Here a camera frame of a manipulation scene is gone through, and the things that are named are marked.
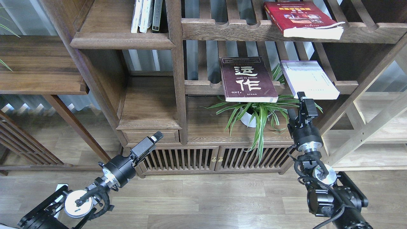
white book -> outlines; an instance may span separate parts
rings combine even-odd
[[[294,98],[298,99],[299,91],[312,99],[338,98],[339,91],[317,61],[282,60],[280,66]]]
[[[140,23],[142,0],[136,0],[134,3],[133,21],[131,22],[131,33],[137,33],[138,24]]]
[[[147,29],[150,28],[153,21],[153,0],[142,0],[143,7],[141,9],[140,18],[140,33],[147,33]]]

red book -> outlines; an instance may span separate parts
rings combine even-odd
[[[313,2],[265,2],[264,8],[284,37],[339,40],[344,29]]]

wooden post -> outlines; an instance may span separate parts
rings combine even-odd
[[[96,142],[92,135],[85,129],[73,113],[65,106],[57,95],[42,95],[58,114],[81,136],[81,138],[92,148],[93,151],[103,160],[104,163],[110,161],[109,155]]]

cabinet door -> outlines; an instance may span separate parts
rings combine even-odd
[[[143,175],[212,172],[218,152],[219,147],[158,148],[139,167]]]
[[[215,171],[225,172],[285,172],[292,164],[287,152],[289,145],[269,145],[263,149],[263,156],[258,163],[257,149],[250,147],[236,148],[221,146]]]

dark brown book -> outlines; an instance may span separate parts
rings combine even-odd
[[[221,57],[219,63],[227,102],[277,101],[277,91],[261,57]]]

